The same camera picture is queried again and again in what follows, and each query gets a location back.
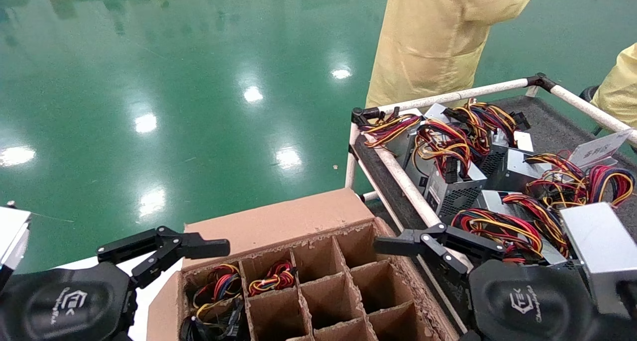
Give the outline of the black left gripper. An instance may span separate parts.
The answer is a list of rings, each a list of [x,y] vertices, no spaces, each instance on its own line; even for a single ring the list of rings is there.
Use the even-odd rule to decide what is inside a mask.
[[[117,264],[149,254],[131,279]],[[136,288],[144,289],[182,258],[230,255],[227,239],[166,226],[100,246],[98,265],[55,268],[10,277],[1,291],[3,341],[127,341],[136,313]]]

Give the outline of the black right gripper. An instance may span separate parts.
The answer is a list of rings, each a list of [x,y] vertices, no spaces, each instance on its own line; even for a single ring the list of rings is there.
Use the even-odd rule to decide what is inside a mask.
[[[452,278],[468,275],[469,336],[476,341],[636,339],[635,320],[600,312],[578,271],[500,262],[503,245],[466,230],[405,229],[398,237],[376,237],[373,247],[384,255],[420,255]],[[485,263],[469,272],[452,251]]]

